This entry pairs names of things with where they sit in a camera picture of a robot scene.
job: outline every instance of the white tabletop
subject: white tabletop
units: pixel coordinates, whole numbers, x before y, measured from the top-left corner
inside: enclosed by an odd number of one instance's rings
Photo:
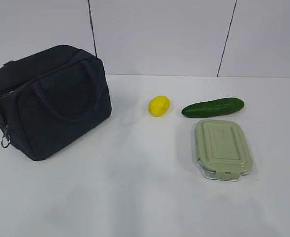
[[[290,237],[290,79],[108,75],[111,117],[52,158],[0,147],[0,237]],[[167,114],[147,112],[157,95]],[[193,162],[183,107],[239,97],[253,157],[239,182]]]

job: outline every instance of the green plastic lid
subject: green plastic lid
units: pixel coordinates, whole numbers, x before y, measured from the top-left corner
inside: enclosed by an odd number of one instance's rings
[[[230,121],[202,120],[196,127],[197,157],[206,178],[237,181],[253,162],[240,126]]]

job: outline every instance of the lemon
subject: lemon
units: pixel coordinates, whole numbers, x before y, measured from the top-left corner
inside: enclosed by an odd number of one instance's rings
[[[149,103],[148,110],[153,116],[161,116],[168,110],[169,105],[169,99],[164,95],[159,95]]]

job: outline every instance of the cucumber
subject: cucumber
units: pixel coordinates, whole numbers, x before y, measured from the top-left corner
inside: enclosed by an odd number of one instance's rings
[[[243,107],[244,102],[241,99],[223,98],[189,105],[182,110],[182,113],[190,118],[205,118],[232,114]]]

